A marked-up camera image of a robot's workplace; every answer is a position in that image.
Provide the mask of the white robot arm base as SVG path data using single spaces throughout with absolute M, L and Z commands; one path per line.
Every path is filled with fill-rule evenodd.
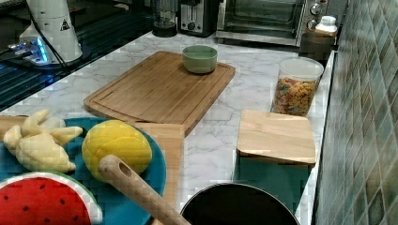
M 26 0 L 31 24 L 8 47 L 36 66 L 61 67 L 78 60 L 83 51 L 69 16 L 67 0 Z

